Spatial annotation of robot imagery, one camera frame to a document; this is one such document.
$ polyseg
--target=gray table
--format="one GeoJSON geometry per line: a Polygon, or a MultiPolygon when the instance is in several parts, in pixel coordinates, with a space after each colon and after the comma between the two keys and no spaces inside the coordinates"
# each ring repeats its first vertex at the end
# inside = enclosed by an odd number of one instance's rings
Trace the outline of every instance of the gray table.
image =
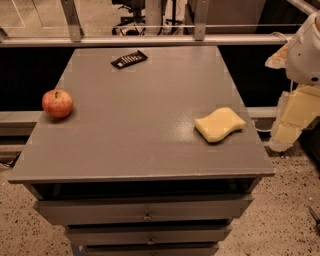
{"type": "Polygon", "coordinates": [[[74,52],[57,85],[73,95],[74,111],[60,121],[41,116],[9,181],[24,184],[40,214],[66,226],[88,255],[150,255],[148,237],[158,237],[159,255],[211,255],[273,167],[216,47],[143,48],[143,63],[110,64],[136,50],[74,52]],[[225,106],[247,127],[208,144],[193,121],[225,106]],[[178,232],[171,240],[169,230],[178,232]]]}

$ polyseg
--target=apple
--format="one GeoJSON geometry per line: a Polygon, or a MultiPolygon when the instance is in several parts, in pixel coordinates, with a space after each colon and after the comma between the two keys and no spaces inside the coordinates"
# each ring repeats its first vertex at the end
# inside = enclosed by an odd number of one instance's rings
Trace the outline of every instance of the apple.
{"type": "Polygon", "coordinates": [[[43,95],[42,108],[54,118],[63,118],[71,113],[73,99],[65,90],[54,89],[43,95]]]}

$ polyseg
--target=black remote control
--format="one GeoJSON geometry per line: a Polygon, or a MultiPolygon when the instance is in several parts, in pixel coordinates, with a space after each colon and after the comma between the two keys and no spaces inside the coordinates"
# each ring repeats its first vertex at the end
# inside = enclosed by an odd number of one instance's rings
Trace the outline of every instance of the black remote control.
{"type": "Polygon", "coordinates": [[[116,59],[115,61],[111,62],[111,64],[118,69],[123,69],[125,67],[131,66],[141,61],[145,61],[146,59],[148,59],[148,57],[145,54],[143,54],[141,51],[137,51],[137,52],[122,56],[116,59]]]}

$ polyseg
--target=table top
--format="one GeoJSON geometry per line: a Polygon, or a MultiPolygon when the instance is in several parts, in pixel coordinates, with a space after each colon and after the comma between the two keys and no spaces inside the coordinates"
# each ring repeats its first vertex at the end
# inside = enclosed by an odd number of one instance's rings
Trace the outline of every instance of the table top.
{"type": "Polygon", "coordinates": [[[67,183],[270,176],[273,166],[217,47],[75,50],[57,87],[70,116],[43,113],[11,183],[67,183]],[[110,63],[142,51],[147,61],[110,63]],[[209,144],[194,120],[230,107],[247,126],[209,144]]]}

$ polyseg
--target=black panel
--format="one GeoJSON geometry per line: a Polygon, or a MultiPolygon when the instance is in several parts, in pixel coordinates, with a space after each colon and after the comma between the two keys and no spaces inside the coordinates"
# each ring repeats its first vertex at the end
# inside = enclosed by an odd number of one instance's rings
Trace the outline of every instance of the black panel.
{"type": "Polygon", "coordinates": [[[265,67],[281,46],[219,46],[237,89],[247,107],[276,106],[282,91],[290,89],[284,69],[265,67]]]}
{"type": "Polygon", "coordinates": [[[0,48],[0,111],[41,110],[73,48],[0,48]]]}

